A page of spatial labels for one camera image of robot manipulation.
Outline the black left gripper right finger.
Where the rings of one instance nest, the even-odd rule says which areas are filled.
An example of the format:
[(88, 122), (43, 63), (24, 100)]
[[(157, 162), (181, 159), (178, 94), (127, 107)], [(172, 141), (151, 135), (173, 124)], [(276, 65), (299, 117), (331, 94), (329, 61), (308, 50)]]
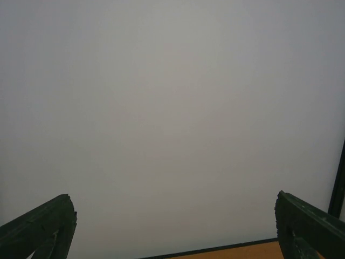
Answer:
[(282, 190), (274, 209), (284, 258), (344, 258), (343, 221)]

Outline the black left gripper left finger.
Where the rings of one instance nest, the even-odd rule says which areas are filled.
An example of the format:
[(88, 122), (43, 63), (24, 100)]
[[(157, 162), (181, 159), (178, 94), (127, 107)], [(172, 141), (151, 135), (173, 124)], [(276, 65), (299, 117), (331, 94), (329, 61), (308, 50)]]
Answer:
[(68, 194), (61, 194), (1, 226), (1, 258), (67, 258), (77, 226)]

